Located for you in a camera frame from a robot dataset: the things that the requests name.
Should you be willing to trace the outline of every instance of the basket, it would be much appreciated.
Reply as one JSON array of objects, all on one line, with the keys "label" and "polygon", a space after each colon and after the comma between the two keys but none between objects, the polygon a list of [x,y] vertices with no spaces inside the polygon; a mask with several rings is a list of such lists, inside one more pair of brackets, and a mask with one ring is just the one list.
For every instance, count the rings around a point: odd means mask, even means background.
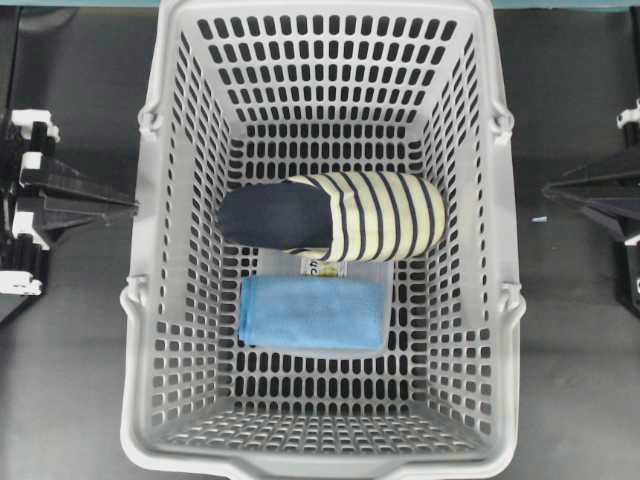
[{"label": "basket", "polygon": [[[132,461],[233,479],[506,467],[525,303],[492,15],[480,0],[162,3],[121,295]],[[384,351],[243,345],[240,279],[259,251],[225,242],[218,206],[336,170],[420,175],[446,203],[440,243],[394,264]]]}]

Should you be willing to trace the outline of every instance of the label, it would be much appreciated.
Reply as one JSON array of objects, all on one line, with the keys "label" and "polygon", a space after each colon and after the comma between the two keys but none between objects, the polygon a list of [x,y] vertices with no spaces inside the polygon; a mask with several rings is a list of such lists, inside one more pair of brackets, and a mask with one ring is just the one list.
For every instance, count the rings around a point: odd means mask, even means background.
[{"label": "label", "polygon": [[345,277],[347,262],[321,262],[310,258],[301,258],[300,273],[315,277]]}]

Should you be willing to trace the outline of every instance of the blue object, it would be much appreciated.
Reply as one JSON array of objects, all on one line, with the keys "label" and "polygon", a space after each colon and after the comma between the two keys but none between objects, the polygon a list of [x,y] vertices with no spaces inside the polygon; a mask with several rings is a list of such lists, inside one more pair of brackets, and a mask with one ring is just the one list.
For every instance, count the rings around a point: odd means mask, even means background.
[{"label": "blue object", "polygon": [[380,284],[327,277],[242,279],[238,337],[290,349],[382,348]]}]

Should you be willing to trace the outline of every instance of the teal edge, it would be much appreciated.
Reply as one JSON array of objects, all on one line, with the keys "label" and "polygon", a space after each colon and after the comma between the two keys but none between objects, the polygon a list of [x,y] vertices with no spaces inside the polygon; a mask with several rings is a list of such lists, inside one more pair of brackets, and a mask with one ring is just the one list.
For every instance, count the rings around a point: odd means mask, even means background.
[{"label": "teal edge", "polygon": [[[0,5],[24,7],[157,7],[158,0],[0,0]],[[640,0],[495,0],[495,8],[580,8],[617,11],[634,5]]]}]

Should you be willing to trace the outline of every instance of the striped slipper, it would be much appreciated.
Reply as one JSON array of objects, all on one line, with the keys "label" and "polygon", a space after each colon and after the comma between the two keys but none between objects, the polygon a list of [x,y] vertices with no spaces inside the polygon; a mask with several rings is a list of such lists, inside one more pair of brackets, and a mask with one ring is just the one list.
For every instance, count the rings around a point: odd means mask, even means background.
[{"label": "striped slipper", "polygon": [[442,197],[415,175],[336,172],[287,180],[326,193],[333,224],[328,248],[289,250],[295,255],[325,262],[401,260],[424,255],[444,232]]},{"label": "striped slipper", "polygon": [[325,262],[421,256],[444,231],[442,197],[430,183],[390,172],[291,177],[229,193],[218,211],[229,242]]}]

